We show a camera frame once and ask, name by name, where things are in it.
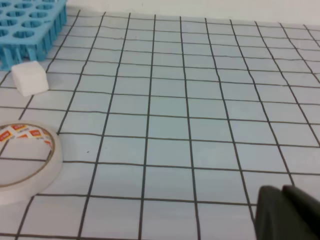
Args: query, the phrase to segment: white cube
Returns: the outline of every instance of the white cube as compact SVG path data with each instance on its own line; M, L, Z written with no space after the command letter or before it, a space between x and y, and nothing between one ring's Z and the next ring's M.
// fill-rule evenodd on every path
M46 71L37 61L14 65L11 71L14 84L24 97L49 89Z

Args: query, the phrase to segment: table surface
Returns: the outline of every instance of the table surface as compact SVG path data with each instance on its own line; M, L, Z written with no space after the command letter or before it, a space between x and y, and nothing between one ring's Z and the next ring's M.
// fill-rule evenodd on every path
M1 122L49 125L64 158L0 240L250 240L260 186L320 200L320 26L73 8L54 45L49 91L0 72Z

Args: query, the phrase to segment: black object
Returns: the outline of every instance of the black object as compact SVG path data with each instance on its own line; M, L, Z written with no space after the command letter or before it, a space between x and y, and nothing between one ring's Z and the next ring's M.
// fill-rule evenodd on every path
M294 186L262 186L255 233L257 240L319 240L320 202Z

